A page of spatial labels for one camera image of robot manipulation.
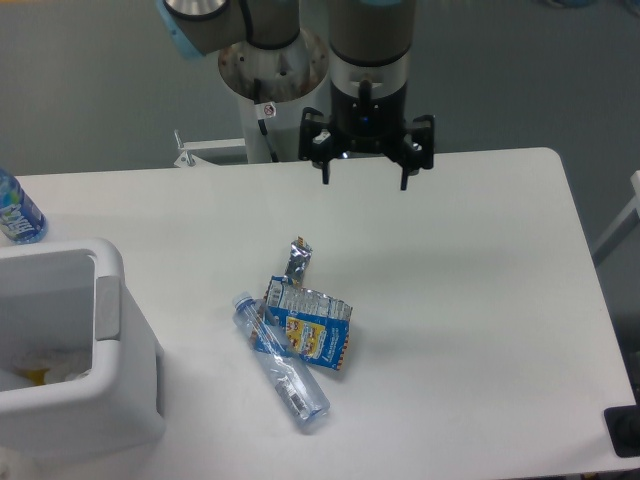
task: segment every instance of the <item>white table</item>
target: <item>white table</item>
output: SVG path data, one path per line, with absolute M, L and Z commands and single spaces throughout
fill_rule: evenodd
M 439 155 L 400 192 L 385 159 L 25 177 L 46 241 L 105 237 L 166 350 L 155 445 L 50 479 L 472 480 L 630 469 L 602 412 L 634 402 L 558 156 Z M 288 245 L 354 307 L 327 424 L 298 433 L 235 331 Z

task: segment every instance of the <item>snack wrapper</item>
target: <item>snack wrapper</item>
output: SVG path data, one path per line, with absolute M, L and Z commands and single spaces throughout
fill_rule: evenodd
M 265 300 L 303 360 L 340 370 L 349 344 L 349 305 L 300 288 L 288 276 L 271 278 Z

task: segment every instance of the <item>gray floor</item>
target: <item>gray floor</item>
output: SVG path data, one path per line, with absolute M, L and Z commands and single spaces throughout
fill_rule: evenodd
M 326 32 L 323 0 L 303 14 Z M 0 3 L 0 72 L 2 164 L 18 174 L 168 167 L 174 128 L 241 136 L 216 59 L 182 60 L 152 0 Z M 419 4 L 407 117 L 437 116 L 440 152 L 555 149 L 590 243 L 632 195 L 639 91 L 640 18 L 621 0 Z M 599 275 L 622 342 L 640 349 L 640 231 Z

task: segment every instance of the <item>water bottle with blue label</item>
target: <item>water bottle with blue label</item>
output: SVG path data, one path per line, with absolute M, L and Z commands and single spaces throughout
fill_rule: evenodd
M 310 426 L 329 410 L 329 400 L 263 300 L 244 292 L 233 300 L 233 321 L 249 340 L 264 373 L 299 427 Z
M 47 233 L 47 220 L 20 183 L 0 168 L 0 230 L 13 243 L 35 243 Z

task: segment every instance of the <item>white trash bin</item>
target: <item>white trash bin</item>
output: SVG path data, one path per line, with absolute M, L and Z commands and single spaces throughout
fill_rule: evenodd
M 25 388 L 15 359 L 44 350 L 90 351 L 91 371 Z M 111 243 L 0 248 L 0 446 L 52 457 L 159 438 L 162 355 Z

